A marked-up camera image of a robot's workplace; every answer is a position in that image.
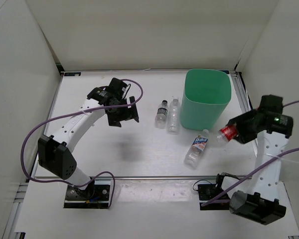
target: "bottle label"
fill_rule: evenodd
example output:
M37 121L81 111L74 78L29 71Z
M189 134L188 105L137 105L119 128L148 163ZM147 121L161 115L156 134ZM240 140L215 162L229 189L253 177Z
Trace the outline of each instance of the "bottle label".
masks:
M167 109L165 108L158 108L157 114L163 114L167 116Z
M226 126L220 130L228 139L228 141L232 140L234 137L238 135L236 127L234 125Z
M194 140L194 143L192 146L195 146L196 148L200 149L201 151L204 150L204 148L206 147L208 139L207 138L203 138L200 135Z

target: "black bottle label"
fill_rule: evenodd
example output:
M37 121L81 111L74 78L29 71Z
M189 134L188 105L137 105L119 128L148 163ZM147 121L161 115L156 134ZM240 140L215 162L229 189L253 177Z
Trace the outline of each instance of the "black bottle label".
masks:
M167 116L167 109L165 108L158 108L157 114L164 114Z

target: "bottle with blue label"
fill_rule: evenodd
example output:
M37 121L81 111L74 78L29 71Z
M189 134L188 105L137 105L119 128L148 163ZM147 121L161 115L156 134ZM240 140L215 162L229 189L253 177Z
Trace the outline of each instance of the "bottle with blue label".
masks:
M199 160L202 158L203 151L208 142L209 131L204 129L201 135L194 140L193 145L190 147L188 153L185 156L184 163L196 168Z

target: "empty bottle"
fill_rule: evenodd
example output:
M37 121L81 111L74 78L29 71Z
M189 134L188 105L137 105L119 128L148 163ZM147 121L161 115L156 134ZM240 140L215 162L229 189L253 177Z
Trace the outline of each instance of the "empty bottle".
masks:
M167 116L167 131L172 134L178 134L180 128L180 102L174 98L169 105Z
M230 140L238 135L236 127L234 125L223 127L218 131L217 141L220 146L224 146Z
M194 140L193 145L190 147L188 153L185 156L184 163L191 166L192 168L196 168L199 160L203 155L203 151L208 142L209 131L204 129L202 135L198 135L198 137Z
M162 101L158 106L157 115L155 117L155 126L157 128L165 128L167 122L168 105L167 101Z

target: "robotic arm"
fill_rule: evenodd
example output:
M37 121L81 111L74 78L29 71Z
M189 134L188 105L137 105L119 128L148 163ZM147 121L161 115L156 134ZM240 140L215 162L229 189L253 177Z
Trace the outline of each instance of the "robotic arm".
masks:
M283 152L292 134L293 118L283 112L283 98L262 96L260 106L229 120L221 131L228 140L242 144L257 138L258 153L255 168ZM278 181L281 162L276 160L252 176L249 185L240 184L229 191L230 212L263 225L282 218L286 207L279 204ZM217 176L218 189L225 190L239 179L222 173Z
M121 127L120 121L134 119L139 122L136 105L132 107L109 108L97 111L88 110L101 106L126 105L126 94L130 85L122 80L113 78L106 87L94 88L84 101L81 111L84 113L73 116L57 132L49 137L43 135L38 141L39 164L51 173L68 181L73 185L83 185L91 180L77 167L72 152L86 131L103 115L107 114L110 126ZM94 182L75 188L75 191L82 198L88 200L94 196Z

